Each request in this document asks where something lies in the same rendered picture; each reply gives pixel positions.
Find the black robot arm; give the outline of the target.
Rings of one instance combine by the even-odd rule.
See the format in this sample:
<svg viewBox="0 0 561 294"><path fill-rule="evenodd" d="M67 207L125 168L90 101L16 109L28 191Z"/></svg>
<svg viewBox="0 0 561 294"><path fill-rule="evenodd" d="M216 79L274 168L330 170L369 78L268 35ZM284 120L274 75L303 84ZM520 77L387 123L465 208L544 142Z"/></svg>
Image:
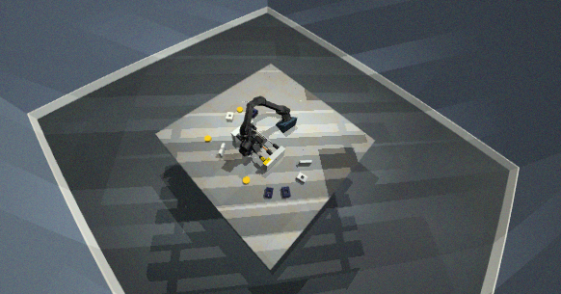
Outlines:
<svg viewBox="0 0 561 294"><path fill-rule="evenodd" d="M251 148L254 151L254 153L257 153L262 149L262 144L258 144L257 142L255 142L255 134L257 132L252 130L251 121L252 121L254 106L265 106L270 109L276 110L276 114L281 115L283 121L292 120L289 114L290 109L284 105L277 105L275 103L267 101L263 96L254 97L253 100L248 102L246 106L247 108L246 108L245 118L239 129L241 140L243 140L243 142L239 146L240 149L245 152L248 152L248 150ZM248 136L244 137L244 135L248 135Z"/></svg>

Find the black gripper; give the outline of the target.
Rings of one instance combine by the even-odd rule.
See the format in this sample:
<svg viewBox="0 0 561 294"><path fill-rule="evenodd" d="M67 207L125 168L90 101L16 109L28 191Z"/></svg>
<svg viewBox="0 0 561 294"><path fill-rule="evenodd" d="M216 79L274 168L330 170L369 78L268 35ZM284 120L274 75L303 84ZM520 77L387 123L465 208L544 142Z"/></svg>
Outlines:
<svg viewBox="0 0 561 294"><path fill-rule="evenodd" d="M257 142L258 144L261 144L261 143L263 142L263 139L257 135L257 136L255 136L255 142ZM254 144L255 144L255 142L254 142ZM249 152L245 152L245 151L243 151L243 150L241 150L241 149L239 149L239 152L240 152L243 156L246 156L246 155L249 154Z"/></svg>

